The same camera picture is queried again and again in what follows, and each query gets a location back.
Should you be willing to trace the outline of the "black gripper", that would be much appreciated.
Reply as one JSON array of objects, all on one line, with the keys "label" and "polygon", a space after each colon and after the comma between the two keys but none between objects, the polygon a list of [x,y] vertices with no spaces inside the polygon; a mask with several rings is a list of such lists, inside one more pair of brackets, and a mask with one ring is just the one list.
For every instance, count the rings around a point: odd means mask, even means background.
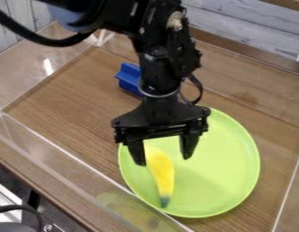
[{"label": "black gripper", "polygon": [[110,121],[114,141],[128,145],[136,165],[145,166],[142,140],[177,136],[182,158],[188,160],[198,144],[200,136],[208,131],[208,107],[190,105],[170,99],[145,98],[128,113]]}]

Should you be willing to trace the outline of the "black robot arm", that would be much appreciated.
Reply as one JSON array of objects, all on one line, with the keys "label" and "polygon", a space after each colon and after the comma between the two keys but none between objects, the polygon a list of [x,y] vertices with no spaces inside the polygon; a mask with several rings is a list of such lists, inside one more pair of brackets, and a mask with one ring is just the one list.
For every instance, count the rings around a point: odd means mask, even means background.
[{"label": "black robot arm", "polygon": [[125,145],[137,165],[146,164],[144,141],[176,136],[180,152],[189,159],[208,131],[210,110],[186,100],[181,83],[201,82],[193,72],[201,67],[201,51],[190,37],[181,0],[37,0],[74,35],[52,39],[32,31],[0,9],[0,24],[26,40],[52,47],[78,44],[98,29],[125,35],[134,47],[142,102],[114,118],[114,140]]}]

